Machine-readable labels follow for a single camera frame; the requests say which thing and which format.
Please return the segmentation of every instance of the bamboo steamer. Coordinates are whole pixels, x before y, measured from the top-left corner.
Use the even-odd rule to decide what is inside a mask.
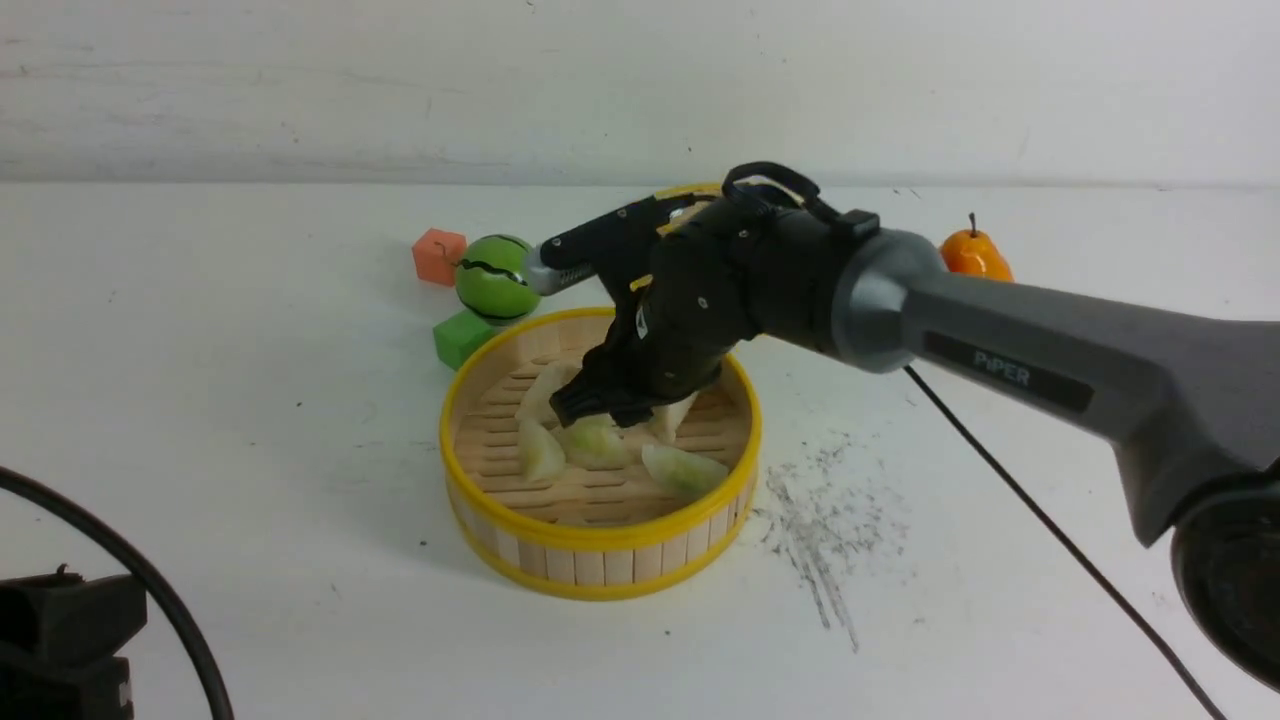
[[[440,416],[449,502],[472,550],[494,570],[539,592],[622,600],[671,587],[709,565],[737,536],[755,489],[759,404],[741,365],[699,395],[676,447],[714,457],[728,478],[692,503],[666,493],[639,462],[620,470],[570,469],[526,483],[515,413],[543,366],[580,360],[599,345],[611,309],[570,310],[516,325],[458,370]],[[654,442],[628,428],[635,450]]]

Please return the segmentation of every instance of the white wall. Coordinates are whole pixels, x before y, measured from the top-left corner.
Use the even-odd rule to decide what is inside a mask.
[[[1280,184],[1276,0],[0,0],[0,178]]]

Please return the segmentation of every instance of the robotic arm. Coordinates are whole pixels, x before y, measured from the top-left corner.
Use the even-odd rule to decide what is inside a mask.
[[[735,168],[718,191],[682,190],[530,255],[525,279],[541,295],[599,275],[617,306],[552,398],[563,424],[640,423],[713,383],[733,345],[762,333],[872,373],[938,364],[1108,441],[1138,542],[1176,528],[1187,607],[1280,691],[1280,323],[951,274],[924,237],[840,214],[773,163]]]

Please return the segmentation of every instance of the green cube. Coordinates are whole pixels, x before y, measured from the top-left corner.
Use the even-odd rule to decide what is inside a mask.
[[[431,329],[435,336],[435,355],[440,363],[457,370],[497,332],[471,310],[463,310]]]

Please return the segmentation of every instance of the white table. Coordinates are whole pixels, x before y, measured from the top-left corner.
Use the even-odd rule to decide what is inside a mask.
[[[806,512],[838,507],[826,525],[788,536],[760,492],[719,561],[620,603],[541,597],[474,557],[434,443],[451,372],[430,328],[458,304],[415,278],[408,247],[429,225],[539,241],[644,192],[0,186],[0,462],[166,573],[243,717],[1202,716],[908,378],[777,341],[739,350],[762,465]],[[1027,283],[1216,316],[1280,307],[1277,192],[828,196],[938,240],[974,210]],[[541,310],[604,301],[581,287]],[[1231,717],[1280,712],[1194,628],[1167,538],[1133,541],[1103,443],[925,375]],[[788,560],[805,543],[831,588]],[[116,571],[0,498],[0,577],[59,562]],[[140,719],[204,716],[155,609],[124,655]]]

